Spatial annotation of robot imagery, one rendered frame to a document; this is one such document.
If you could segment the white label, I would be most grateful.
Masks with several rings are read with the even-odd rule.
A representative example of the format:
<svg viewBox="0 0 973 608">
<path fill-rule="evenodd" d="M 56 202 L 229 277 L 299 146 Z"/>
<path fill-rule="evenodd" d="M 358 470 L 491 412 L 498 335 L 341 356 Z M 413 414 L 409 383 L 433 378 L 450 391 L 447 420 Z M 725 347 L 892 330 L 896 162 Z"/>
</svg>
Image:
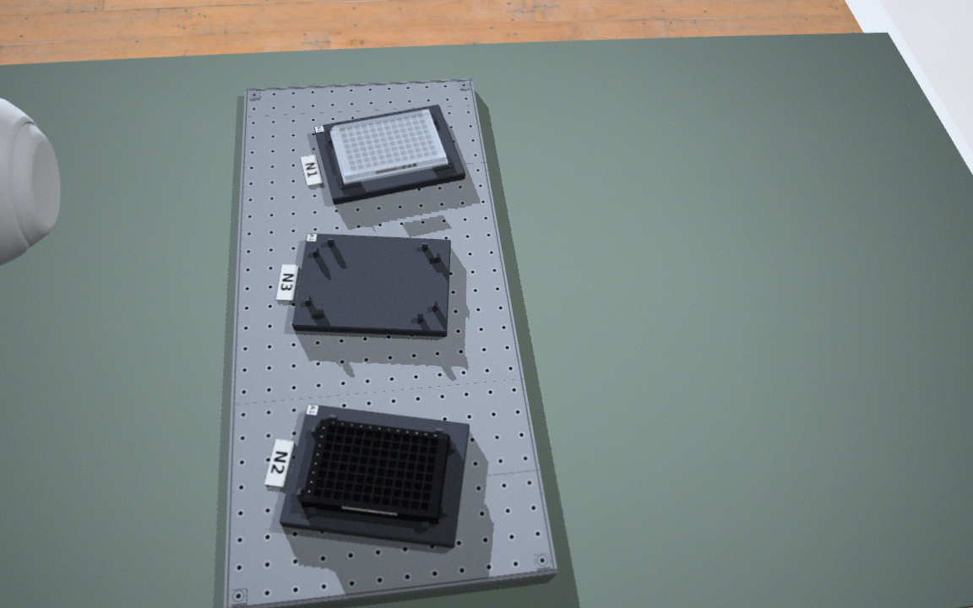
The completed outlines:
<svg viewBox="0 0 973 608">
<path fill-rule="evenodd" d="M 304 170 L 307 185 L 312 186 L 322 183 L 316 155 L 304 155 L 301 157 L 302 169 Z"/>
<path fill-rule="evenodd" d="M 282 264 L 276 301 L 293 301 L 298 265 Z"/>
<path fill-rule="evenodd" d="M 265 485 L 274 487 L 285 487 L 287 466 L 292 457 L 294 442 L 292 440 L 275 439 L 273 457 L 271 457 Z"/>
</svg>

